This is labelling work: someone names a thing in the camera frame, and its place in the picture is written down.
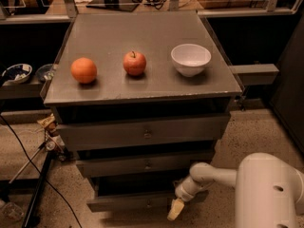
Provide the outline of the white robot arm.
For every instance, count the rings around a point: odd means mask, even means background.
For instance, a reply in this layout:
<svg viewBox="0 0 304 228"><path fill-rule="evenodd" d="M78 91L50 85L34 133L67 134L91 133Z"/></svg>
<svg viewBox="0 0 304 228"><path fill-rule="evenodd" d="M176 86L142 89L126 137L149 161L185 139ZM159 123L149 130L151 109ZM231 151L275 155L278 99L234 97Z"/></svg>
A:
<svg viewBox="0 0 304 228"><path fill-rule="evenodd" d="M215 182L235 189L236 228L299 228L304 173L267 153L248 155L238 169L193 164L175 188L167 218L176 219L186 202Z"/></svg>

